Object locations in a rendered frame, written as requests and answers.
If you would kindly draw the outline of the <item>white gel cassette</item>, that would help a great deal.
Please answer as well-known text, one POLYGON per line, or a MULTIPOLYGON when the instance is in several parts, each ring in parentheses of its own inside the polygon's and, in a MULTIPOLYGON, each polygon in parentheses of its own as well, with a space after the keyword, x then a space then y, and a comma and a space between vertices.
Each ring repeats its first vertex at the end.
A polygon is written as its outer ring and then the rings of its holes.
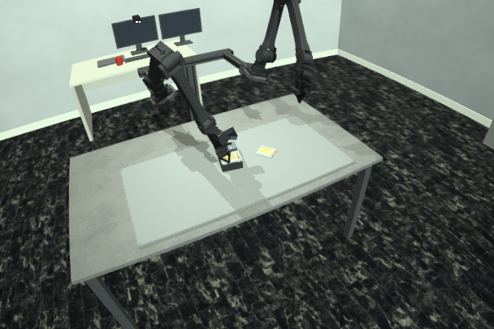
MULTIPOLYGON (((226 160, 228 160, 228 156, 225 156, 223 158, 226 159, 226 160)), ((237 152, 232 152, 231 153, 231 162, 236 162, 236 161, 240 161, 240 158, 238 156, 238 153, 237 152)), ((224 164, 224 163, 227 163, 227 162, 222 161, 222 163, 224 164)))

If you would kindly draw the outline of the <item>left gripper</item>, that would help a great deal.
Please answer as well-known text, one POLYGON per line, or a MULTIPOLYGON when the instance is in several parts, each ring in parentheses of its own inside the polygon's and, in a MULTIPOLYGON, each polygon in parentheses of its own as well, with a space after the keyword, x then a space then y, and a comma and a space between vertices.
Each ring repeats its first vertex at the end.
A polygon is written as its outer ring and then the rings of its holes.
POLYGON ((296 95, 296 97, 297 97, 297 101, 298 101, 299 103, 301 103, 302 99, 303 99, 303 98, 304 98, 304 96, 306 95, 306 91, 304 92, 304 91, 303 91, 304 89, 301 89, 301 90, 296 89, 296 79, 297 79, 297 80, 302 80, 302 79, 298 79, 298 78, 296 78, 296 77, 295 77, 295 85, 291 85, 291 86, 289 86, 289 88, 290 88, 290 89, 293 89, 293 91, 294 91, 294 93, 295 93, 295 95, 296 95))

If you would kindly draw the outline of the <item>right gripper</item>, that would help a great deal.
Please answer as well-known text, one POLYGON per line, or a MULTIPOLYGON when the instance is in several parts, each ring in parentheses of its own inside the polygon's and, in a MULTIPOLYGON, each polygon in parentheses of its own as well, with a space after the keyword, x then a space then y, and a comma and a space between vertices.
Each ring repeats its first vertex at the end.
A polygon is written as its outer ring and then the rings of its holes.
POLYGON ((221 149, 221 148, 219 147, 219 144, 218 144, 216 141, 212 141, 211 143, 212 143, 212 144, 213 144, 213 146, 214 146, 214 150, 215 150, 215 152, 216 152, 216 154, 217 154, 218 158, 219 158, 220 160, 223 160, 223 161, 227 162, 227 163, 230 163, 230 162, 231 162, 231 152, 230 152, 230 150, 227 152, 227 150, 228 150, 228 145, 227 145, 227 146, 225 146, 225 147, 223 147, 223 148, 221 149), (224 150, 225 150, 225 152, 224 152, 224 150), (225 156, 228 156, 228 160, 226 160, 226 159, 224 159, 224 158, 223 158, 223 157, 225 157, 225 156))

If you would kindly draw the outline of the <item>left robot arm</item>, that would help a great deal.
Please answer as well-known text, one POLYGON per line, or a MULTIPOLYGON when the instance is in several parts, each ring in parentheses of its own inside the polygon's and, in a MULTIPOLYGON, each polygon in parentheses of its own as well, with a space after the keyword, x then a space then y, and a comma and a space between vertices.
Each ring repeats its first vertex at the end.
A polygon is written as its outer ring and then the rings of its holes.
POLYGON ((286 4, 295 41, 296 65, 298 65, 295 77, 303 78, 302 80, 296 79, 296 89, 305 89, 307 95, 311 95, 316 90, 315 82, 318 80, 319 72, 310 67, 313 62, 313 55, 306 39, 299 3, 301 0, 274 0, 266 36, 256 51, 255 62, 252 67, 247 67, 246 70, 251 76, 268 77, 264 70, 267 63, 273 63, 276 60, 275 39, 286 4))

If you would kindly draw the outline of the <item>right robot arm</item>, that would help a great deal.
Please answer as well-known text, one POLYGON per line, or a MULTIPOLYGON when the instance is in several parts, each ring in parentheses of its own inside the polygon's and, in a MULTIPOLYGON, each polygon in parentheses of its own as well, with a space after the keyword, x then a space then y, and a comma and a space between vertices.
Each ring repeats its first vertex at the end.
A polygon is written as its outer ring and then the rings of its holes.
POLYGON ((233 127, 223 132, 216 127, 215 118, 203 108, 184 74, 183 66, 187 63, 178 50, 175 52, 160 41, 148 50, 147 54, 150 56, 149 72, 142 80, 150 90, 152 89, 154 94, 151 93, 150 96, 155 103, 159 103, 174 92, 169 84, 161 83, 171 77, 192 111, 195 123, 202 134, 207 135, 210 141, 216 141, 221 149, 227 146, 228 140, 237 139, 237 134, 233 127))

